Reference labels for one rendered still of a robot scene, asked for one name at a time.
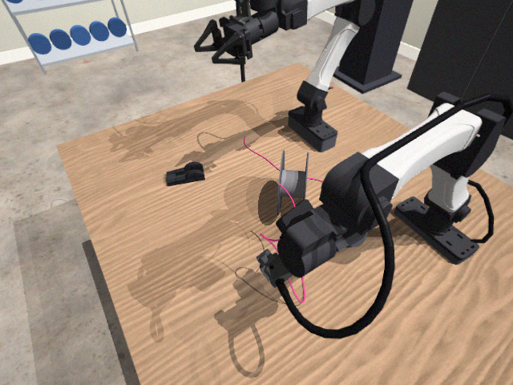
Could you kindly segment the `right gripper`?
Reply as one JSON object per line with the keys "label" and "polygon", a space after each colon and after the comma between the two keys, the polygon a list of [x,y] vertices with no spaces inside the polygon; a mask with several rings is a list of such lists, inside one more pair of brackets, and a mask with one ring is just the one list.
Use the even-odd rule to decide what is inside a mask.
{"label": "right gripper", "polygon": [[[251,15],[249,0],[244,0],[240,8],[241,14],[235,17],[230,15],[229,19],[226,17],[219,19],[220,27],[224,30],[224,38],[221,30],[218,29],[217,22],[210,20],[204,33],[194,45],[195,52],[216,51],[212,56],[212,63],[245,65],[245,56],[247,59],[252,58],[252,45],[262,40],[263,30],[259,29],[261,24],[259,19]],[[214,43],[201,47],[202,42],[211,33]],[[235,58],[219,59],[225,51]]]}

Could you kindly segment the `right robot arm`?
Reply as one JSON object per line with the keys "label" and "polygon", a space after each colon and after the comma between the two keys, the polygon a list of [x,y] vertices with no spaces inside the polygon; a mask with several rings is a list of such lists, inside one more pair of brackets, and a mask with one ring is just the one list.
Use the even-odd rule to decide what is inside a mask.
{"label": "right robot arm", "polygon": [[276,33],[279,27],[295,30],[307,25],[307,21],[315,15],[335,7],[337,17],[325,48],[315,68],[307,80],[303,80],[297,92],[297,100],[305,106],[290,110],[289,115],[321,141],[336,136],[337,130],[322,120],[322,112],[327,108],[324,99],[347,46],[359,29],[372,18],[375,0],[249,1],[250,8],[257,11],[252,16],[261,23],[259,29],[263,30],[262,39]]}

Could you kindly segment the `black cable reel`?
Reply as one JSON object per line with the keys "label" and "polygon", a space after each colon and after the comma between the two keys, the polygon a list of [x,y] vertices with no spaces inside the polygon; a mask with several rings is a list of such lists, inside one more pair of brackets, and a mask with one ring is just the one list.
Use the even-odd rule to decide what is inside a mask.
{"label": "black cable reel", "polygon": [[[285,170],[285,150],[281,156],[281,167],[279,175],[279,184],[281,184],[291,197],[303,198],[305,200],[307,176],[309,165],[309,153],[307,157],[307,168],[305,171]],[[278,184],[277,195],[277,215],[281,210],[281,198],[289,197],[288,193]]]}

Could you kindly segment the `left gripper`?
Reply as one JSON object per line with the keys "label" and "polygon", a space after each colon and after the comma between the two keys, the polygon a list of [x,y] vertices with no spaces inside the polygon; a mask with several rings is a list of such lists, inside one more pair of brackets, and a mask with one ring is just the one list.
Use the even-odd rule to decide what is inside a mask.
{"label": "left gripper", "polygon": [[[281,231],[280,239],[285,237],[286,230],[298,223],[299,221],[304,220],[305,218],[310,216],[310,211],[313,209],[313,206],[309,202],[309,200],[305,199],[300,201],[296,206],[291,209],[288,213],[284,214],[282,217],[277,220],[276,225],[278,229]],[[265,269],[272,276],[275,282],[278,284],[279,282],[285,282],[293,275],[285,268],[282,263],[280,256],[275,260],[270,262]]]}

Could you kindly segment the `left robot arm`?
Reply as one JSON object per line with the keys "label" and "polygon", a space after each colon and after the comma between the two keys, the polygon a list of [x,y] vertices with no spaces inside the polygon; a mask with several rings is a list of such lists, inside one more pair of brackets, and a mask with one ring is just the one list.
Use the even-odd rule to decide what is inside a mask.
{"label": "left robot arm", "polygon": [[[266,249],[256,257],[271,285],[277,287],[265,267],[279,256],[293,276],[302,278],[336,252],[361,245],[367,233],[378,226],[361,183],[364,163],[461,102],[459,97],[440,93],[429,117],[419,125],[386,144],[356,152],[330,169],[321,185],[319,200],[323,205],[286,230],[285,237],[277,243],[278,253]],[[485,108],[475,115],[459,109],[381,158],[370,169],[370,182],[385,216],[393,207],[391,199],[403,185],[430,166],[432,188],[424,204],[410,197],[397,204],[396,209],[457,260],[477,251],[479,245],[453,223],[461,222],[471,212],[468,178],[494,151],[505,121],[506,117]]]}

